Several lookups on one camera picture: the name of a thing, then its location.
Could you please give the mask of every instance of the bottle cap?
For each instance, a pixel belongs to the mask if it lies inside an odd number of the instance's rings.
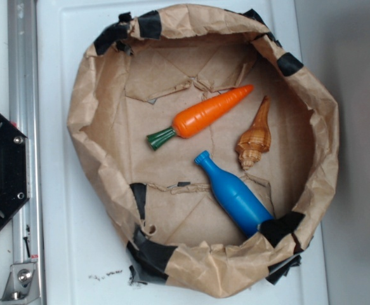
[[[200,155],[198,155],[195,159],[196,164],[200,164],[204,159],[210,157],[210,154],[208,151],[202,152]]]

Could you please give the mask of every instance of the plastic bottle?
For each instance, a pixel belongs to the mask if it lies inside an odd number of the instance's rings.
[[[219,168],[210,159],[208,151],[198,155],[195,162],[209,176],[212,192],[219,204],[247,237],[257,232],[259,224],[273,219],[248,186],[237,176]]]

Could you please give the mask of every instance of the seashell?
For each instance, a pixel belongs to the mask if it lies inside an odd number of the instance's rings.
[[[271,133],[268,126],[270,98],[264,96],[254,121],[240,137],[235,151],[239,153],[239,161],[243,170],[248,170],[261,160],[262,153],[269,151]]]

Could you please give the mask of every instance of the toy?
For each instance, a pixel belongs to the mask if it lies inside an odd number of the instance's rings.
[[[268,127],[270,99],[264,96],[251,127],[245,131],[235,147],[243,170],[248,170],[261,160],[261,154],[269,151],[271,133]]]
[[[190,138],[231,110],[253,89],[253,85],[236,88],[179,112],[173,119],[171,127],[147,135],[149,144],[156,151],[175,135]]]
[[[211,190],[224,210],[248,237],[257,232],[258,226],[273,219],[243,181],[232,173],[219,168],[207,151],[195,159],[209,176]]]

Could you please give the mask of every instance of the brown paper bag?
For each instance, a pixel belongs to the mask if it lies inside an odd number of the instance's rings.
[[[147,144],[181,110],[248,83],[252,94],[202,132],[158,151]],[[235,144],[264,95],[272,146],[244,172]],[[253,10],[182,4],[121,15],[84,55],[68,128],[141,281],[215,297],[276,282],[281,267],[299,263],[335,192],[337,104]],[[276,220],[246,239],[193,162],[203,150]]]

